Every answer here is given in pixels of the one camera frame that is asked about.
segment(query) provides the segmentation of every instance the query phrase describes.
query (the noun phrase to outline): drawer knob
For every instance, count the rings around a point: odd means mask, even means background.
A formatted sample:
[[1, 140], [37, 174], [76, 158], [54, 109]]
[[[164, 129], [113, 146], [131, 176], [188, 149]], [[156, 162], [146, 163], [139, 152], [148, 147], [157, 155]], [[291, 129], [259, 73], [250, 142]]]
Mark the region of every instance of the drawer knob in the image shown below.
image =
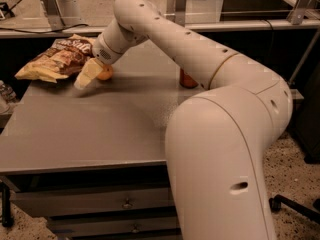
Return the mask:
[[130, 210], [132, 208], [133, 204], [130, 203], [130, 199], [127, 198], [126, 202], [122, 205], [122, 208], [125, 210]]
[[133, 226], [133, 229], [131, 230], [131, 232], [132, 232], [133, 234], [138, 234], [138, 233], [140, 232], [140, 230], [138, 229], [138, 225], [134, 225], [134, 226]]

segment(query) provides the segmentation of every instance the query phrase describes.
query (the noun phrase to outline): black stand leg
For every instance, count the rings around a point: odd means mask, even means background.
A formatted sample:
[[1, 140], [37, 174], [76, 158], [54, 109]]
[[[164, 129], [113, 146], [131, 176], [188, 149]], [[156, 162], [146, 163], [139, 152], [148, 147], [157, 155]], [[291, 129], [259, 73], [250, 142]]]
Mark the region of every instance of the black stand leg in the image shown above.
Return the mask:
[[1, 183], [2, 188], [2, 226], [8, 228], [13, 225], [13, 218], [11, 217], [10, 205], [10, 189]]
[[306, 216], [307, 218], [309, 218], [312, 221], [315, 221], [316, 223], [320, 224], [320, 214], [312, 211], [284, 196], [281, 195], [276, 195], [274, 198], [270, 198], [269, 199], [269, 204], [270, 204], [270, 208], [272, 211], [277, 212], [280, 211], [281, 209], [281, 203], [289, 206], [290, 208], [292, 208], [293, 210], [295, 210], [296, 212]]

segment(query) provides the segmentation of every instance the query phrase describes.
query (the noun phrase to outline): gray tabletop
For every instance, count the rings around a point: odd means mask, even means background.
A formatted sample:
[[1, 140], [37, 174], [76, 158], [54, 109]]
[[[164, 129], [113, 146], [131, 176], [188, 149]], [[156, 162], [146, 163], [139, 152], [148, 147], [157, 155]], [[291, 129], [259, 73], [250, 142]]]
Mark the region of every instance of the gray tabletop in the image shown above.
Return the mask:
[[0, 136], [0, 174], [163, 164], [175, 108], [201, 91], [151, 42], [114, 64], [112, 80], [79, 91], [74, 80], [34, 81]]

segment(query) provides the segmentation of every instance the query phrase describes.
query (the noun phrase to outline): desk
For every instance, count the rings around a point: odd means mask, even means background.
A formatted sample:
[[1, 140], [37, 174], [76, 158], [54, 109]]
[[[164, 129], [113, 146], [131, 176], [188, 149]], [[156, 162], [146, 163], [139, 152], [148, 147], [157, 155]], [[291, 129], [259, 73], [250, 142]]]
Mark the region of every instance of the desk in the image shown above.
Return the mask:
[[83, 91], [72, 79], [32, 82], [0, 137], [12, 202], [61, 237], [177, 239], [164, 134], [176, 107], [202, 91], [180, 87], [178, 69], [146, 42], [112, 80]]

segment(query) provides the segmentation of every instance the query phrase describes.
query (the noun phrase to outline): speckled floor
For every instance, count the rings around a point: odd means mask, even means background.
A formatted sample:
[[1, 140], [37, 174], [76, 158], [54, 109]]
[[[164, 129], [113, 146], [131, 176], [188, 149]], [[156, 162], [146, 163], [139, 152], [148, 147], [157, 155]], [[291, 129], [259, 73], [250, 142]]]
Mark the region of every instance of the speckled floor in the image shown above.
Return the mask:
[[[9, 6], [12, 6], [17, 0], [6, 1]], [[153, 1], [164, 6], [162, 0]], [[27, 2], [32, 4], [34, 0], [27, 0]], [[87, 2], [87, 6], [82, 5], [84, 14], [92, 11], [88, 3], [91, 1]], [[17, 12], [23, 12], [25, 9], [26, 7], [21, 5]], [[104, 19], [101, 18], [90, 18], [89, 20], [96, 20], [98, 25], [105, 24]], [[8, 26], [8, 24], [12, 22], [0, 22], [0, 25]], [[315, 210], [312, 204], [315, 199], [320, 198], [320, 165], [306, 164], [303, 158], [303, 151], [289, 134], [284, 134], [266, 151], [264, 170], [268, 194], [270, 197], [282, 194]], [[46, 229], [44, 218], [30, 218], [15, 206], [12, 207], [12, 213], [15, 224], [8, 229], [0, 226], [0, 240], [57, 239]], [[311, 222], [290, 208], [283, 206], [279, 213], [273, 214], [273, 219], [279, 240], [320, 239], [320, 225]]]

